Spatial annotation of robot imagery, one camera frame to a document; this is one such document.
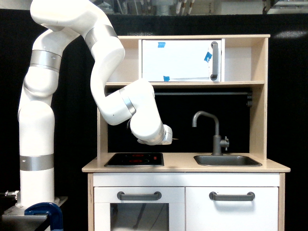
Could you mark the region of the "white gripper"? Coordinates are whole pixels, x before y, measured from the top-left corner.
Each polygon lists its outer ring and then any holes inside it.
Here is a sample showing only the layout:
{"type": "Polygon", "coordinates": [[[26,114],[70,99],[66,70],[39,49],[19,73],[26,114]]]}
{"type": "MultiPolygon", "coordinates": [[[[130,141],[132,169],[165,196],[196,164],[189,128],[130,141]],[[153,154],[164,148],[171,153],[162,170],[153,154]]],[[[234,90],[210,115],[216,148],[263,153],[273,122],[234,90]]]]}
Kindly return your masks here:
{"type": "Polygon", "coordinates": [[[173,131],[171,127],[164,124],[163,128],[164,128],[165,134],[161,142],[162,145],[170,145],[172,143],[172,140],[179,140],[178,138],[173,138],[173,131]]]}

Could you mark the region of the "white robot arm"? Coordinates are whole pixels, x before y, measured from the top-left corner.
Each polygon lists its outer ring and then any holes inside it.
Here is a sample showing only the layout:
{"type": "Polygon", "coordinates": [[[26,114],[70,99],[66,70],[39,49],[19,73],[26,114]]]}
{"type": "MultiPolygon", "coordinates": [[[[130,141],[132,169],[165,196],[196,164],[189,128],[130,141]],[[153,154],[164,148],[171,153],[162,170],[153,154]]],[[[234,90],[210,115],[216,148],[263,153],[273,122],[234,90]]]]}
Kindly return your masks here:
{"type": "Polygon", "coordinates": [[[139,79],[105,95],[108,78],[125,56],[125,49],[106,14],[88,0],[34,0],[32,19],[46,27],[34,42],[24,78],[19,108],[20,200],[28,208],[54,202],[54,129],[51,108],[65,48],[83,37],[93,58],[90,90],[109,125],[130,121],[139,143],[168,145],[172,129],[163,124],[152,85],[139,79]]]}

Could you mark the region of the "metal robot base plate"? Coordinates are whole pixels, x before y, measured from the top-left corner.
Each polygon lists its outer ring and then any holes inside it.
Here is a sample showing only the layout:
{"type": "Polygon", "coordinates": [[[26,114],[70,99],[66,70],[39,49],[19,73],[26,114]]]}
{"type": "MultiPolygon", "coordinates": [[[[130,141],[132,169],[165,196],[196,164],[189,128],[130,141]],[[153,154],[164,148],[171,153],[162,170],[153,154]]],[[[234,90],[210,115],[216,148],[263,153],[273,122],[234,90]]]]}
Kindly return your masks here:
{"type": "MultiPolygon", "coordinates": [[[[59,196],[55,197],[54,203],[61,207],[64,202],[68,199],[67,196],[59,196]]],[[[4,211],[2,215],[2,219],[33,219],[31,215],[25,215],[26,207],[21,206],[20,204],[15,204],[14,206],[10,207],[9,209],[4,211]]],[[[47,215],[34,215],[36,219],[46,219],[47,215]]]]}

